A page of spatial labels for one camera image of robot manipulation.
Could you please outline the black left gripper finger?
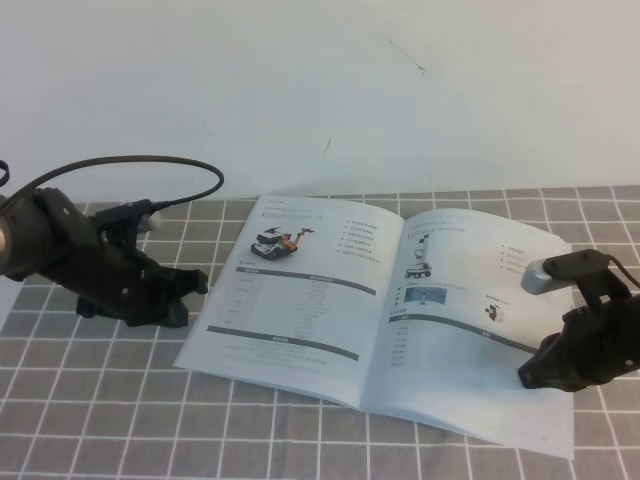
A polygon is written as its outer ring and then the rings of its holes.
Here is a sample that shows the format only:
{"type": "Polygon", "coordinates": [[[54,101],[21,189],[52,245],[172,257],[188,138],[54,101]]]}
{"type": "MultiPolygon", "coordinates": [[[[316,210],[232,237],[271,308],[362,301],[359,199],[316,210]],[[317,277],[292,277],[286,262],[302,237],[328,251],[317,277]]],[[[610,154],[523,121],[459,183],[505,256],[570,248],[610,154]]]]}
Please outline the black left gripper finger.
{"type": "Polygon", "coordinates": [[[149,323],[162,328],[185,328],[188,325],[188,309],[180,298],[161,300],[151,314],[149,323]]]}
{"type": "Polygon", "coordinates": [[[199,269],[163,269],[163,291],[166,295],[189,295],[208,292],[208,276],[199,269]]]}

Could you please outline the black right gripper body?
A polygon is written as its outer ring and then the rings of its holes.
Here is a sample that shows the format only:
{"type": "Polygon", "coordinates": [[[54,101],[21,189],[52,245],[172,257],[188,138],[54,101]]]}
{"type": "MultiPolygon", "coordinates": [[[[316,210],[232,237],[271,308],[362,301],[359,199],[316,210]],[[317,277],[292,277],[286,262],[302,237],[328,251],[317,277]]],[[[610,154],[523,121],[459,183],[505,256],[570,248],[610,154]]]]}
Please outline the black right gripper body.
{"type": "Polygon", "coordinates": [[[564,392],[604,385],[639,369],[639,297],[588,295],[565,316],[564,392]]]}

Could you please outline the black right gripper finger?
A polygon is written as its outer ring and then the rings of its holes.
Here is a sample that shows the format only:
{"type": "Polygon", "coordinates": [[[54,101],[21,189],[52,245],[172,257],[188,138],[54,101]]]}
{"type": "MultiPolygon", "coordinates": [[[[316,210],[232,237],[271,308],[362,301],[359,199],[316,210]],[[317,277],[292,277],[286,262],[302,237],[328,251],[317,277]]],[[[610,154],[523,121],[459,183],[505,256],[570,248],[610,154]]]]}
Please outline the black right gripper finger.
{"type": "Polygon", "coordinates": [[[546,337],[540,344],[536,360],[565,360],[567,356],[567,339],[563,333],[546,337]]]}
{"type": "Polygon", "coordinates": [[[518,369],[518,376],[525,389],[575,391],[575,378],[571,370],[546,358],[531,358],[518,369]]]}

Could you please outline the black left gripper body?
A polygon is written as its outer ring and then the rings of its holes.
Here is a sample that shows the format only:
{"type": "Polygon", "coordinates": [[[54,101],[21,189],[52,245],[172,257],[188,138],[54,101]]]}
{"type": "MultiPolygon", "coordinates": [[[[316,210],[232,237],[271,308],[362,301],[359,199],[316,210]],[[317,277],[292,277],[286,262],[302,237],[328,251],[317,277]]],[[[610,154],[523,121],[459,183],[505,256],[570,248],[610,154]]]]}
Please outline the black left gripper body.
{"type": "Polygon", "coordinates": [[[91,217],[60,190],[41,189],[37,196],[52,231],[37,273],[75,293],[82,316],[106,316],[131,327],[151,325],[160,301],[172,298],[163,291],[162,268],[138,249],[105,243],[91,217]]]}

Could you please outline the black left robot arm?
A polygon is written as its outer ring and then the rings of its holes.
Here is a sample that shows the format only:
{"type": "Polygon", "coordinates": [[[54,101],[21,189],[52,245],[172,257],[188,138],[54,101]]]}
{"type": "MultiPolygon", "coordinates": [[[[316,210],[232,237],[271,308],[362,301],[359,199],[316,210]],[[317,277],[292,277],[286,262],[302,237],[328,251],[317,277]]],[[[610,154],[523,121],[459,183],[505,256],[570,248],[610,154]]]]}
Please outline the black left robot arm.
{"type": "Polygon", "coordinates": [[[208,291],[202,271],[162,266],[138,249],[139,228],[157,211],[149,200],[87,216],[60,190],[45,188],[1,205],[2,275],[20,282],[38,274],[66,288],[82,317],[183,328],[184,297],[208,291]]]}

